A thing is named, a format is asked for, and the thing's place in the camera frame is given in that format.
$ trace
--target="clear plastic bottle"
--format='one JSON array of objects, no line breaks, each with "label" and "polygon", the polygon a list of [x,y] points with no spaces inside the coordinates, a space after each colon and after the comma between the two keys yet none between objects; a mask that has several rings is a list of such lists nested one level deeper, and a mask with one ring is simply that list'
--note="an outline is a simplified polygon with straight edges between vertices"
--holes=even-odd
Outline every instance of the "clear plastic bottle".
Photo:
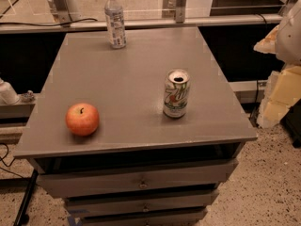
[{"label": "clear plastic bottle", "polygon": [[0,98],[8,104],[15,104],[19,101],[19,95],[16,93],[15,89],[11,86],[9,82],[3,81],[0,78]]},{"label": "clear plastic bottle", "polygon": [[107,31],[111,45],[115,49],[126,45],[123,8],[118,0],[107,0],[104,6]]}]

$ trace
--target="drawer handle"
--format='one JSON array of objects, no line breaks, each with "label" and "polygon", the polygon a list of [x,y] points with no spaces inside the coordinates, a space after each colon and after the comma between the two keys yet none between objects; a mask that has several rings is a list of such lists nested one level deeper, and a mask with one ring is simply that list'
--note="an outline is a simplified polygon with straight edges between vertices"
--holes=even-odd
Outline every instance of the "drawer handle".
[{"label": "drawer handle", "polygon": [[144,181],[141,181],[139,187],[140,187],[140,189],[147,189],[148,185]]},{"label": "drawer handle", "polygon": [[143,213],[148,213],[150,211],[150,209],[148,208],[147,205],[144,205],[143,209],[142,209],[142,212]]}]

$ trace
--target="soda can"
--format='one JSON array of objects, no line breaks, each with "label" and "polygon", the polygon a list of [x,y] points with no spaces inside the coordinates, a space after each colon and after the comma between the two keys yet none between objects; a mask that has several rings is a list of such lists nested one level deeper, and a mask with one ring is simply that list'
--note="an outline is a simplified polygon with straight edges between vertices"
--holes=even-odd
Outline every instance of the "soda can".
[{"label": "soda can", "polygon": [[186,113],[190,77],[187,71],[176,69],[166,76],[163,111],[171,118],[182,117]]}]

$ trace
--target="speckled floor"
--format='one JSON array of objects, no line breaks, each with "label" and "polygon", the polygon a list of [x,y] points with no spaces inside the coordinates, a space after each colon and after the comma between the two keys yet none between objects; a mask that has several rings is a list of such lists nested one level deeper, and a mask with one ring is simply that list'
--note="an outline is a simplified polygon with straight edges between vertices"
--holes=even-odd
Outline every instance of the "speckled floor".
[{"label": "speckled floor", "polygon": [[[301,149],[282,125],[256,129],[258,139],[248,142],[238,156],[239,165],[220,185],[219,196],[208,206],[205,219],[195,226],[299,226],[301,225]],[[5,159],[11,161],[11,153]],[[8,170],[31,175],[26,161],[16,160]],[[1,170],[0,179],[17,177]],[[0,186],[0,225],[13,225],[24,188]],[[27,225],[69,226],[62,200],[54,200],[36,186],[27,214]]]}]

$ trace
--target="red apple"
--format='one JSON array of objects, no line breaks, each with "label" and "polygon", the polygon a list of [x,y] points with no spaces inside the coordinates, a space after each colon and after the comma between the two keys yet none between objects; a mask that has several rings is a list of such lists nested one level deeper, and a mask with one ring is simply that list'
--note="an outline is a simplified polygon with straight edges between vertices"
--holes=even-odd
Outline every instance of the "red apple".
[{"label": "red apple", "polygon": [[96,131],[100,116],[93,105],[79,103],[68,109],[65,121],[72,133],[84,137]]}]

